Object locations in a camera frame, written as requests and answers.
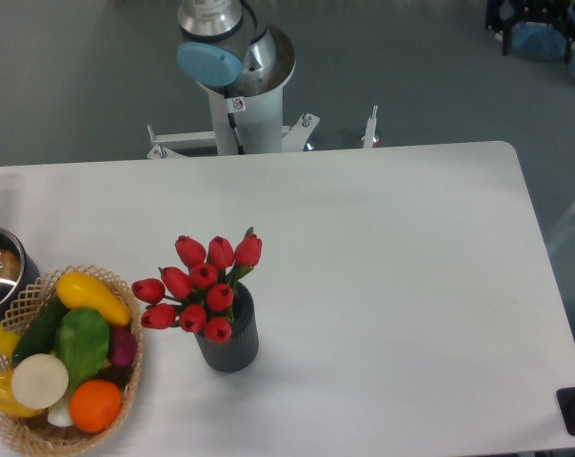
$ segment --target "metal stand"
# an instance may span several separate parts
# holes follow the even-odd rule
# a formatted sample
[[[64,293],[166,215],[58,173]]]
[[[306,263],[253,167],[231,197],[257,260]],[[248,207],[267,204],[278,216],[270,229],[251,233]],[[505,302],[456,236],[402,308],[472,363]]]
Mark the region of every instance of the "metal stand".
[[[565,63],[571,58],[571,50],[575,48],[575,20],[569,11],[575,11],[575,0],[507,0],[513,9],[507,18],[501,15],[501,7],[506,0],[487,0],[485,27],[495,30],[502,41],[502,54],[507,55],[511,45],[512,28],[519,22],[548,24],[565,38]]]
[[[293,126],[283,126],[283,152],[298,152],[312,150],[308,138],[319,125],[320,118],[304,113]],[[216,146],[215,133],[213,131],[198,131],[194,133],[177,133],[171,135],[156,135],[152,126],[148,124],[148,133],[152,149],[148,153],[148,159],[169,159],[187,157],[178,154],[173,149],[198,149],[213,148]]]

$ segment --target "gray floor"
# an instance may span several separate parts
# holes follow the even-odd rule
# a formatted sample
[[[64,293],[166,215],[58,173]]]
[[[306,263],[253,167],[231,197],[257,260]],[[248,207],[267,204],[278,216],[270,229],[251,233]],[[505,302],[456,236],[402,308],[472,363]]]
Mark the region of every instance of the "gray floor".
[[[143,159],[157,133],[210,130],[175,64],[178,0],[0,1],[1,165]],[[503,57],[483,0],[255,0],[292,39],[285,123],[322,118],[318,149],[504,140],[544,236],[575,198],[575,82]],[[575,235],[552,258],[575,331]]]

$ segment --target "green leaf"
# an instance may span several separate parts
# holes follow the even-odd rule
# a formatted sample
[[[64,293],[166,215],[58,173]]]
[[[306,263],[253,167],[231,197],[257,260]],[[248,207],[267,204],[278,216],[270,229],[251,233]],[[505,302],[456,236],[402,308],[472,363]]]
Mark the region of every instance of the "green leaf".
[[[74,392],[102,368],[109,347],[109,327],[93,308],[79,308],[64,316],[55,336],[57,358],[68,369]]]

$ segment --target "yellow squash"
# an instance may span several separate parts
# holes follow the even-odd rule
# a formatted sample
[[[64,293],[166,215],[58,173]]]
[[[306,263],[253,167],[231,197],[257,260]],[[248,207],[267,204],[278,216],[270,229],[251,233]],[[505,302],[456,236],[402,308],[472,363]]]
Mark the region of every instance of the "yellow squash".
[[[19,343],[21,336],[8,330],[4,330],[2,324],[0,324],[0,353],[5,355],[7,358],[12,357],[12,352]]]
[[[11,378],[11,369],[0,373],[0,412],[16,417],[33,417],[42,413],[43,409],[24,407],[14,399],[10,389]]]
[[[99,279],[79,271],[57,280],[57,295],[69,309],[97,309],[111,326],[124,327],[131,320],[129,308]]]

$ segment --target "white table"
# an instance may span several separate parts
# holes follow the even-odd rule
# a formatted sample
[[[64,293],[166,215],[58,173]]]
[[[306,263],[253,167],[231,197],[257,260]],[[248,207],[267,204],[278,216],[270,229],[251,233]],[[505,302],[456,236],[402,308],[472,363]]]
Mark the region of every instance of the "white table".
[[[506,143],[2,168],[0,225],[42,271],[128,282],[179,265],[180,234],[264,240],[253,365],[147,330],[134,409],[90,455],[575,447],[555,397],[575,346]]]

